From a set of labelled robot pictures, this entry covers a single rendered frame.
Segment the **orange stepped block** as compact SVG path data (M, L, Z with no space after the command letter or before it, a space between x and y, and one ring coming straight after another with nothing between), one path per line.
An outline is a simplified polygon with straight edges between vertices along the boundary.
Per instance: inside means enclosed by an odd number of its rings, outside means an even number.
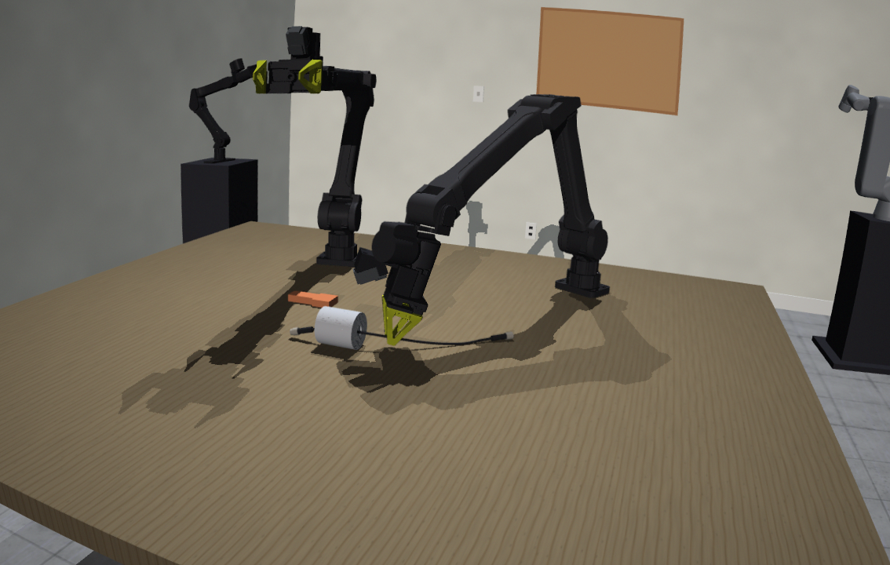
M311 304L315 305L315 307L333 307L336 303L338 303L337 294L317 294L317 293L306 293L306 292L292 292L290 293L291 303L302 303L302 304Z

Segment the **white cylinder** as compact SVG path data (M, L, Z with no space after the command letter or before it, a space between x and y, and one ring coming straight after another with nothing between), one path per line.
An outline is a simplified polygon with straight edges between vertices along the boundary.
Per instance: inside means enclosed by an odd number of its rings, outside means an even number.
M326 305L317 312L315 337L319 343L358 350L366 337L358 334L358 330L367 331L365 312L341 310Z

